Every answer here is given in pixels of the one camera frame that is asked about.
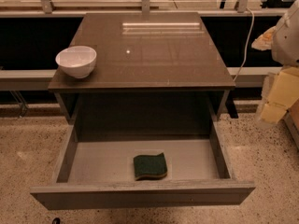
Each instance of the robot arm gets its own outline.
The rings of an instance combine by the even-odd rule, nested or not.
[[[278,21],[271,47],[273,59],[283,67],[263,85],[257,118],[264,127],[277,124],[299,99],[299,0]]]

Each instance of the gray cabinet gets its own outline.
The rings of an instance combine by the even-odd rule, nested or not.
[[[196,13],[87,14],[71,46],[97,50],[75,80],[57,70],[69,130],[52,183],[32,187],[48,209],[240,204],[218,118],[235,87]],[[135,181],[133,157],[158,154],[168,174]]]

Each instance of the ceramic bowl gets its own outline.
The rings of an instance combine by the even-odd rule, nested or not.
[[[55,60],[69,76],[85,78],[95,67],[96,51],[90,47],[74,46],[59,52]]]

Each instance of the gray countertop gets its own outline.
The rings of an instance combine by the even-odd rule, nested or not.
[[[71,46],[96,49],[86,78],[58,69],[55,92],[231,90],[235,84],[197,13],[86,14]]]

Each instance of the terrazzo floor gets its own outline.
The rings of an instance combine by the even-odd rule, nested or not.
[[[253,113],[221,115],[219,125],[238,180],[256,189],[239,206],[48,211],[30,194],[46,186],[67,124],[55,112],[0,118],[0,223],[299,223],[299,154],[283,121],[262,131]]]

